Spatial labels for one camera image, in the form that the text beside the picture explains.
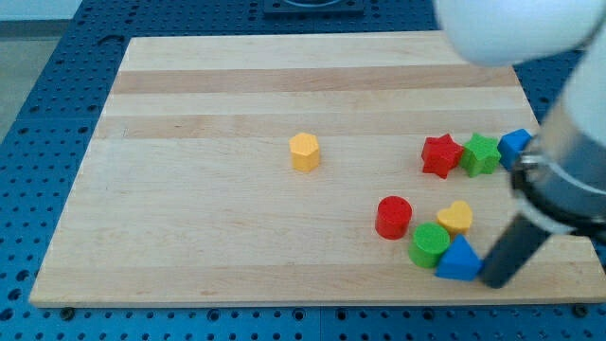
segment white robot link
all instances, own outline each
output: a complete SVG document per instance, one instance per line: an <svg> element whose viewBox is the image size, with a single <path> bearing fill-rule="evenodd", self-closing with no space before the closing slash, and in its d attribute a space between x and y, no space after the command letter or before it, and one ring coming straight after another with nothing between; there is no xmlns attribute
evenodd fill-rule
<svg viewBox="0 0 606 341"><path fill-rule="evenodd" d="M512 170L519 212L485 258L500 288L551 234L606 240L606 0L434 0L454 49L500 66L586 51Z"/></svg>

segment red star block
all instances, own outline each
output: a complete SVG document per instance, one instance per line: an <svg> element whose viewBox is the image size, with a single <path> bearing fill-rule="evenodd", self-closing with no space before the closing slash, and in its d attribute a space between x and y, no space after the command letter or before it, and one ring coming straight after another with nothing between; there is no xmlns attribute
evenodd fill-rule
<svg viewBox="0 0 606 341"><path fill-rule="evenodd" d="M437 174L446 179L448 172L458 165L465 149L456 144L450 134L427 137L421 158L425 161L423 172Z"/></svg>

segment wooden board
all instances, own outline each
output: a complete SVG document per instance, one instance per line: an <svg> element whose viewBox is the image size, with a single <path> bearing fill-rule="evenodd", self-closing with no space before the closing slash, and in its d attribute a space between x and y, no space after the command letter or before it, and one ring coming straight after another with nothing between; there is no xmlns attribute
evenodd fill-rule
<svg viewBox="0 0 606 341"><path fill-rule="evenodd" d="M426 136L537 122L511 68L440 32L137 38L31 294L40 307L459 305L601 301L591 243L558 237L500 290L435 278L374 230L387 195L411 228L457 199L481 255L515 212L503 169L421 173ZM291 169L288 139L322 161Z"/></svg>

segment toy block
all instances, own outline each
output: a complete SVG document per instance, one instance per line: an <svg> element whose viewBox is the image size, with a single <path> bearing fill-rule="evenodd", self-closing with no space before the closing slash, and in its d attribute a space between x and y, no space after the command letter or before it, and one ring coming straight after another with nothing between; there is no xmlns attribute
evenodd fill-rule
<svg viewBox="0 0 606 341"><path fill-rule="evenodd" d="M454 142L450 134L425 138L421 153L421 158L425 162L423 172L433 173L446 179L448 172L458 165L463 151L463 147Z"/></svg>
<svg viewBox="0 0 606 341"><path fill-rule="evenodd" d="M524 150L530 138L532 136L525 129L518 129L501 137L497 149L501 153L501 165L506 170L511 171L513 163Z"/></svg>
<svg viewBox="0 0 606 341"><path fill-rule="evenodd" d="M437 223L446 228L451 239L454 239L456 235L466 234L472 226L472 222L472 208L462 200L455 201L450 207L437 212Z"/></svg>
<svg viewBox="0 0 606 341"><path fill-rule="evenodd" d="M482 261L477 257L472 246L463 235L458 235L440 259L436 276L472 281L481 268Z"/></svg>
<svg viewBox="0 0 606 341"><path fill-rule="evenodd" d="M315 135L299 133L289 140L293 168L310 172L320 164L320 146Z"/></svg>
<svg viewBox="0 0 606 341"><path fill-rule="evenodd" d="M398 196L389 196L379 202L375 229L388 240L402 238L408 230L413 208Z"/></svg>
<svg viewBox="0 0 606 341"><path fill-rule="evenodd" d="M420 224L408 246L408 257L416 266L434 268L450 243L451 238L444 227L436 223Z"/></svg>
<svg viewBox="0 0 606 341"><path fill-rule="evenodd" d="M480 173L492 174L499 164L501 154L497 150L498 140L473 133L472 139L464 147L459 165L470 177Z"/></svg>

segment green cylinder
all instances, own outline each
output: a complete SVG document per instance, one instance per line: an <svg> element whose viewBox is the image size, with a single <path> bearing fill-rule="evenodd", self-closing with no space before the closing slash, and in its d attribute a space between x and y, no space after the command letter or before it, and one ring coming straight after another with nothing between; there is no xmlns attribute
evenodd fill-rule
<svg viewBox="0 0 606 341"><path fill-rule="evenodd" d="M434 268L450 244L451 237L444 227L436 223L420 224L408 246L408 256L416 266Z"/></svg>

